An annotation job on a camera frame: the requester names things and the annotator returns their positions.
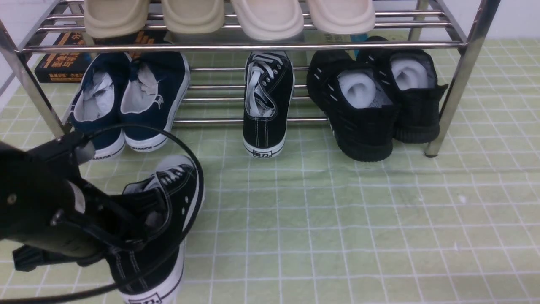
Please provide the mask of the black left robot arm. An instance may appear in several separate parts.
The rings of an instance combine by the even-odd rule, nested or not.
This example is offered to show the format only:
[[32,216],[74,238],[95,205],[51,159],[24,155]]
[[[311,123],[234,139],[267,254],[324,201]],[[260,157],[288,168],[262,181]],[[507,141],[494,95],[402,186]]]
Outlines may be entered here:
[[29,151],[1,143],[1,239],[20,243],[16,271],[76,263],[114,250],[139,251],[151,239],[146,218],[164,212],[158,189],[108,195],[81,176],[94,156],[89,135],[73,131]]

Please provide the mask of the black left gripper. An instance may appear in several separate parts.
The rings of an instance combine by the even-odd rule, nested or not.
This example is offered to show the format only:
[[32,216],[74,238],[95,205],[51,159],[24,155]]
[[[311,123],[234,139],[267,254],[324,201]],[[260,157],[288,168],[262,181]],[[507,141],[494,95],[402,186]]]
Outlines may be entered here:
[[20,198],[12,205],[12,241],[22,245],[12,252],[16,271],[63,263],[85,267],[112,250],[142,250],[149,231],[122,200],[99,193],[80,212],[76,204],[84,198],[75,194]]

